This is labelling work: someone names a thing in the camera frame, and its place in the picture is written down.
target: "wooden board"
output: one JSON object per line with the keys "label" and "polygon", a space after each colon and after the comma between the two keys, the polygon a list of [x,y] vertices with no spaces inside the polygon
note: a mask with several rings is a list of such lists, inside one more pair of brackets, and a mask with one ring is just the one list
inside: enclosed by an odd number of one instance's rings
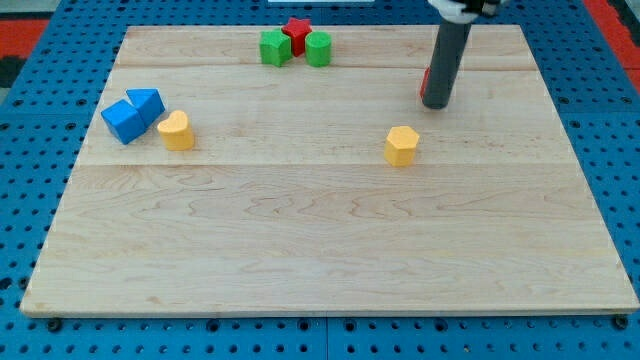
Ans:
{"label": "wooden board", "polygon": [[[317,27],[330,67],[259,64],[259,27],[133,27],[98,111],[157,87],[189,152],[96,112],[29,316],[622,313],[638,300],[518,27],[474,26],[445,111],[436,27]],[[416,165],[383,159],[392,126]]]}

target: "blue block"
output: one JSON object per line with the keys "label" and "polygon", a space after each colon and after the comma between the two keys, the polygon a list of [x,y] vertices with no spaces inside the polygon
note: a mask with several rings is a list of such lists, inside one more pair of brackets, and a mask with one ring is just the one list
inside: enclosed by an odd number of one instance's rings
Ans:
{"label": "blue block", "polygon": [[165,110],[158,89],[127,89],[127,96],[146,127],[151,126]]}
{"label": "blue block", "polygon": [[109,131],[125,145],[147,131],[138,111],[125,100],[119,100],[101,114]]}

